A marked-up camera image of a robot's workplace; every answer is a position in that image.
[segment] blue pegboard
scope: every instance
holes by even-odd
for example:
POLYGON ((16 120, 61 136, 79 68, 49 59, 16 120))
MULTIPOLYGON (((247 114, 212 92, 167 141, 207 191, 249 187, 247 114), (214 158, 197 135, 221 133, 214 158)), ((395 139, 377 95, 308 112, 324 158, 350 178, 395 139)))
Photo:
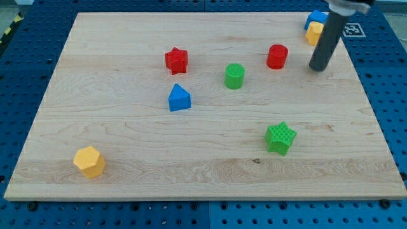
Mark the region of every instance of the blue pegboard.
MULTIPOLYGON (((321 0, 37 0, 0 58, 0 194, 80 11, 328 11, 321 0)), ((407 172, 407 54, 377 7, 344 43, 401 172, 407 172)), ((407 228, 407 201, 10 203, 0 228, 407 228)))

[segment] plastic block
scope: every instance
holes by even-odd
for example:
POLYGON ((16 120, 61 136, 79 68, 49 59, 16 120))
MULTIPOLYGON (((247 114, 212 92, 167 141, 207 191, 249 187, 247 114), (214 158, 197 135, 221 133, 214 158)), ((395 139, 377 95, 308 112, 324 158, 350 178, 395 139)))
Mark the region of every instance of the plastic block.
POLYGON ((171 70, 171 74, 186 73, 188 65, 188 52, 174 47, 171 52, 165 54, 165 65, 171 70))
POLYGON ((288 49, 284 45, 273 45, 268 50, 267 66, 272 69, 282 69, 286 64, 288 49))
POLYGON ((191 107, 191 95, 179 84, 175 84, 168 98, 170 111, 178 111, 191 107))
POLYGON ((285 156, 294 141, 297 132, 291 130, 285 122, 275 126, 269 126, 265 140, 268 143, 269 152, 277 152, 285 156))
POLYGON ((326 15, 323 12, 320 12, 318 10, 314 10, 311 14, 309 14, 307 18, 307 22, 305 22, 304 30, 308 29, 308 26, 310 25, 311 22, 319 22, 324 24, 328 15, 326 15))
POLYGON ((243 85, 244 67, 241 64, 229 64, 224 73, 224 85, 229 89, 239 89, 243 85))
POLYGON ((307 33, 305 34, 305 38, 307 39, 308 44, 314 46, 317 45, 323 29, 324 24, 319 22, 311 22, 310 26, 308 26, 307 33))
POLYGON ((99 151, 88 146, 76 152, 74 164, 87 178, 93 178, 103 173, 106 163, 99 151))

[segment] wood grain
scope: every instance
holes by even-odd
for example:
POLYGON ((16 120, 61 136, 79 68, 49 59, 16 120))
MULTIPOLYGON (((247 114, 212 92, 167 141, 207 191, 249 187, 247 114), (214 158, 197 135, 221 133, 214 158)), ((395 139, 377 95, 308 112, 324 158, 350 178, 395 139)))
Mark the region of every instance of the wood grain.
POLYGON ((406 188, 340 41, 327 70, 307 67, 308 13, 79 13, 5 198, 13 201, 368 200, 406 188), (270 45, 289 48, 269 69, 270 45), (188 50, 187 74, 163 54, 188 50), (244 85, 223 85, 245 66, 244 85), (174 83, 191 109, 169 112, 174 83), (266 152, 267 126, 298 135, 266 152), (104 173, 85 178, 76 150, 95 146, 104 173))

